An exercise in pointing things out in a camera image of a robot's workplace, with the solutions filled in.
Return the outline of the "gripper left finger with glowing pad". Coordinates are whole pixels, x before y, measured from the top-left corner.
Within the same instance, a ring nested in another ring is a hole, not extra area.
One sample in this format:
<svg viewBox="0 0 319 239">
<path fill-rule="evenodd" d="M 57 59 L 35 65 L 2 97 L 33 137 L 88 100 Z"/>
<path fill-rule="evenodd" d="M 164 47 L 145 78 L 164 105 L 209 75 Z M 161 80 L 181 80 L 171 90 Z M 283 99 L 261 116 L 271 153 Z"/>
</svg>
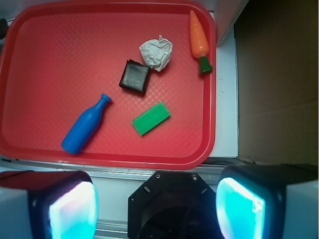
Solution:
<svg viewBox="0 0 319 239">
<path fill-rule="evenodd" d="M 92 239 L 98 193 L 84 171 L 0 174 L 2 239 Z"/>
</svg>

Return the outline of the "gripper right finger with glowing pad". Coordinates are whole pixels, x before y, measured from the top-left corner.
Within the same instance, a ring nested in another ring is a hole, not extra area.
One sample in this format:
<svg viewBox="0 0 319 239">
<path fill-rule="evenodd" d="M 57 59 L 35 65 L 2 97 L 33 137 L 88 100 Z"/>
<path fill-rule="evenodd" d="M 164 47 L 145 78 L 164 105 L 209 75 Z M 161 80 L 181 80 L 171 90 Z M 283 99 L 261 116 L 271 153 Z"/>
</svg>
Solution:
<svg viewBox="0 0 319 239">
<path fill-rule="evenodd" d="M 310 164 L 226 167 L 216 191 L 226 239 L 317 239 L 319 169 Z"/>
</svg>

